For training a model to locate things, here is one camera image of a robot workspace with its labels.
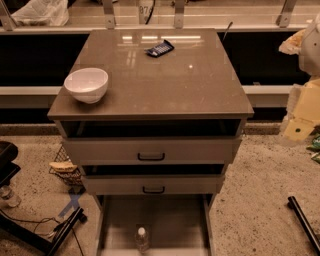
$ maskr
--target gray countertop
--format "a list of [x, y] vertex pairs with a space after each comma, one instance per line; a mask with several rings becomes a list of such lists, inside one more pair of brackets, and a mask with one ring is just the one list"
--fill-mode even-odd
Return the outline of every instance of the gray countertop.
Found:
[[[163, 39], [175, 49], [159, 58], [145, 49]], [[97, 30], [72, 70], [98, 67], [109, 74], [105, 96], [78, 102], [63, 87], [53, 120], [246, 118], [251, 105], [214, 29]]]

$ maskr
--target black cable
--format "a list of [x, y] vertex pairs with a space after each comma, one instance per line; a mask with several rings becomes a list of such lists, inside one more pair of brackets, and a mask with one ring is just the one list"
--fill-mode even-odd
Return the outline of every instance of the black cable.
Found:
[[3, 216], [5, 216], [7, 219], [13, 220], [13, 221], [19, 221], [19, 222], [26, 222], [26, 223], [34, 223], [34, 224], [41, 224], [41, 223], [45, 223], [48, 222], [50, 220], [53, 220], [57, 223], [59, 223], [59, 221], [57, 221], [54, 217], [53, 218], [44, 218], [41, 221], [34, 221], [34, 220], [21, 220], [21, 219], [15, 219], [10, 217], [9, 215], [7, 215], [3, 210], [0, 209], [0, 212]]
[[79, 243], [79, 240], [78, 240], [78, 238], [77, 238], [77, 236], [76, 236], [76, 232], [74, 232], [73, 228], [72, 228], [72, 233], [73, 233], [73, 235], [74, 235], [74, 238], [75, 238], [76, 241], [77, 241], [77, 244], [78, 244], [78, 247], [79, 247], [79, 249], [80, 249], [81, 255], [84, 256], [83, 251], [82, 251], [81, 246], [80, 246], [80, 243]]
[[[9, 215], [7, 215], [7, 214], [6, 214], [3, 210], [1, 210], [1, 209], [0, 209], [0, 213], [1, 213], [4, 217], [6, 217], [7, 219], [10, 219], [10, 220], [13, 220], [13, 221], [19, 221], [19, 222], [26, 222], [26, 223], [37, 224], [37, 225], [35, 226], [34, 230], [33, 230], [33, 233], [36, 232], [36, 229], [37, 229], [37, 227], [38, 227], [40, 224], [46, 223], [46, 222], [51, 221], [51, 220], [52, 220], [52, 221], [55, 221], [56, 223], [58, 223], [58, 225], [54, 228], [54, 231], [57, 231], [57, 233], [56, 233], [55, 237], [53, 238], [53, 240], [59, 235], [59, 231], [62, 229], [62, 227], [64, 226], [64, 224], [67, 223], [67, 222], [69, 222], [69, 221], [70, 221], [70, 218], [71, 218], [71, 216], [70, 216], [67, 220], [65, 220], [64, 222], [61, 222], [61, 223], [60, 223], [60, 222], [57, 221], [54, 217], [52, 217], [52, 218], [43, 218], [41, 221], [34, 221], [34, 220], [21, 220], [21, 219], [12, 218], [12, 217], [10, 217]], [[80, 249], [81, 255], [84, 256], [83, 251], [82, 251], [82, 248], [81, 248], [80, 243], [79, 243], [79, 240], [78, 240], [78, 238], [77, 238], [77, 236], [76, 236], [76, 233], [74, 232], [73, 228], [72, 228], [72, 232], [73, 232], [73, 235], [74, 235], [74, 237], [75, 237], [75, 239], [76, 239], [76, 242], [77, 242], [77, 244], [78, 244], [78, 247], [79, 247], [79, 249]]]
[[153, 5], [151, 6], [150, 13], [149, 13], [149, 16], [148, 16], [148, 19], [147, 19], [145, 25], [149, 24], [149, 21], [150, 21], [150, 19], [152, 17], [153, 9], [154, 9], [155, 5], [156, 5], [156, 0], [153, 0]]

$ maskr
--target plastic bag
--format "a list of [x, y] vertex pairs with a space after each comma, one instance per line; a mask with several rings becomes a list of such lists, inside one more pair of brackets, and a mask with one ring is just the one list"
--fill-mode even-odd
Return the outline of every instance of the plastic bag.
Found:
[[11, 16], [18, 26], [63, 26], [69, 20], [68, 0], [31, 0]]
[[290, 36], [286, 41], [282, 42], [282, 44], [279, 47], [279, 51], [289, 55], [299, 55], [301, 51], [302, 37], [305, 31], [305, 29], [300, 30], [294, 35]]

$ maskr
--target floor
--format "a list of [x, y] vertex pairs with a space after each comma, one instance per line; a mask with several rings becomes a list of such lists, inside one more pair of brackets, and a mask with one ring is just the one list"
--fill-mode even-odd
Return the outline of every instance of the floor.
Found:
[[[287, 207], [287, 198], [296, 197], [315, 232], [320, 232], [320, 165], [310, 159], [306, 150], [309, 141], [289, 147], [279, 142], [277, 130], [277, 124], [268, 129], [246, 127], [235, 161], [210, 210], [216, 256], [316, 255], [297, 217]], [[19, 148], [14, 162], [21, 171], [12, 179], [12, 188], [22, 199], [16, 208], [0, 201], [0, 209], [23, 220], [67, 218], [73, 211], [71, 208], [63, 214], [71, 187], [49, 173], [49, 162], [61, 147], [54, 125], [0, 125], [0, 140]], [[93, 255], [99, 209], [87, 193], [78, 201], [88, 221], [78, 223], [74, 231], [83, 254]], [[34, 224], [20, 225], [35, 228]], [[36, 232], [47, 234], [55, 225], [41, 224]], [[0, 230], [0, 255], [42, 253]], [[72, 233], [56, 255], [81, 255]]]

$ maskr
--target metal rod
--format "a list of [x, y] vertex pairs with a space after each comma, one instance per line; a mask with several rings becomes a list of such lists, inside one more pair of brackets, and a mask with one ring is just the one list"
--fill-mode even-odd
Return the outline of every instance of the metal rod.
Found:
[[184, 17], [184, 1], [185, 0], [176, 0], [175, 1], [175, 15], [174, 15], [174, 27], [182, 28], [183, 27], [183, 17]]
[[286, 28], [289, 26], [292, 11], [294, 9], [294, 6], [296, 5], [297, 0], [286, 0], [280, 15], [277, 18], [276, 24], [280, 28]]
[[310, 226], [307, 218], [305, 217], [303, 211], [301, 210], [297, 200], [295, 199], [294, 196], [289, 197], [288, 200], [290, 203], [290, 207], [294, 210], [295, 214], [297, 215], [305, 233], [307, 234], [311, 244], [313, 245], [314, 249], [316, 250], [317, 255], [320, 256], [319, 240], [318, 240], [316, 234], [314, 233], [312, 227]]
[[52, 246], [50, 250], [47, 252], [47, 256], [54, 255], [55, 252], [58, 250], [61, 243], [64, 241], [64, 239], [67, 237], [73, 226], [76, 224], [77, 220], [80, 219], [82, 216], [83, 209], [78, 207], [77, 210], [75, 210], [71, 216], [69, 217], [69, 220], [66, 222], [65, 226], [62, 228], [61, 233], [57, 237], [55, 241], [52, 242]]
[[11, 14], [3, 0], [0, 0], [0, 20], [2, 27], [6, 31], [12, 31], [17, 27], [16, 22], [11, 17]]
[[116, 20], [114, 17], [113, 10], [113, 1], [112, 0], [103, 0], [103, 11], [106, 16], [106, 27], [113, 29], [116, 26]]

